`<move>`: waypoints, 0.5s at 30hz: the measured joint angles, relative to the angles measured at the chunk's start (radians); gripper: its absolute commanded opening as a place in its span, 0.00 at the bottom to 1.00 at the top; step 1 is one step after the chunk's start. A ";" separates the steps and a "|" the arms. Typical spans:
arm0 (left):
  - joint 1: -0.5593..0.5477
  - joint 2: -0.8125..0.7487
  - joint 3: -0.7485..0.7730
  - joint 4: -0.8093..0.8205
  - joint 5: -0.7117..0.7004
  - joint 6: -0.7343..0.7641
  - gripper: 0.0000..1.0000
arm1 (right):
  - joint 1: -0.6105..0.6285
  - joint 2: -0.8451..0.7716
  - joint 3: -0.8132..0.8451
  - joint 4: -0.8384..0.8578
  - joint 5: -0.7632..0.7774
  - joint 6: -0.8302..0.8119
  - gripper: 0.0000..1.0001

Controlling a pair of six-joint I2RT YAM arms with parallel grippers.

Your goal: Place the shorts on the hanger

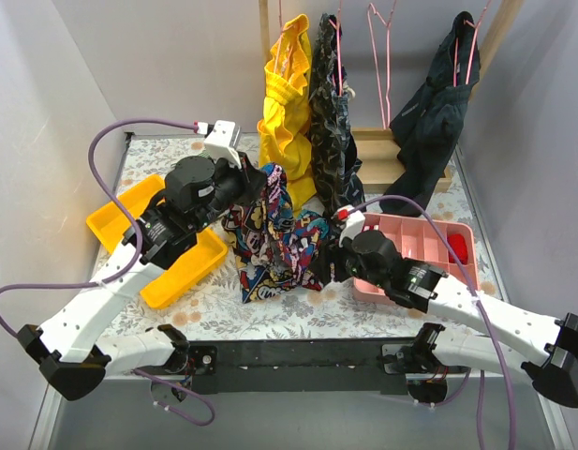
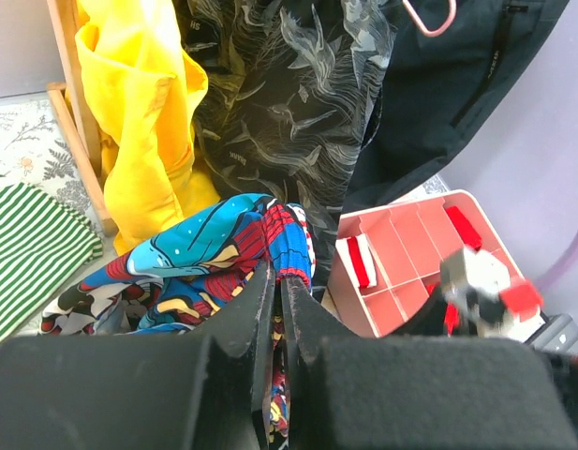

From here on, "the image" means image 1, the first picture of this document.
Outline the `colourful comic print shorts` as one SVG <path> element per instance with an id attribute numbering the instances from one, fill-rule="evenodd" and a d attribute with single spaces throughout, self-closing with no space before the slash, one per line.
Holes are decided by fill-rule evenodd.
<path id="1" fill-rule="evenodd" d="M 262 167 L 266 185 L 248 206 L 234 204 L 222 218 L 233 251 L 244 304 L 264 301 L 303 287 L 319 292 L 325 286 L 310 265 L 331 236 L 328 220 L 313 211 L 293 213 L 284 169 Z"/>

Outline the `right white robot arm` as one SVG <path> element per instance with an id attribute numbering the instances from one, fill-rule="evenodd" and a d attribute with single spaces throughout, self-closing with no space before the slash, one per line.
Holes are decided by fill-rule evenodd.
<path id="1" fill-rule="evenodd" d="M 402 256 L 380 231 L 365 231 L 322 246 L 311 271 L 321 283 L 358 278 L 400 307 L 446 318 L 475 330 L 449 335 L 427 324 L 411 347 L 423 372 L 468 367 L 530 383 L 543 397 L 578 408 L 578 315 L 555 318 L 473 292 L 444 270 Z"/>

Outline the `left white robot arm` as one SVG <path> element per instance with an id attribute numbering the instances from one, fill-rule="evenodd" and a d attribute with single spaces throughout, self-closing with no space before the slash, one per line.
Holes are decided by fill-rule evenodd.
<path id="1" fill-rule="evenodd" d="M 254 203 L 266 184 L 265 172 L 245 153 L 237 167 L 224 158 L 178 161 L 88 286 L 44 323 L 18 332 L 48 384 L 74 401 L 109 375 L 147 367 L 181 373 L 189 343 L 171 325 L 120 339 L 102 334 L 129 301 L 198 243 L 200 232 L 233 205 Z"/>

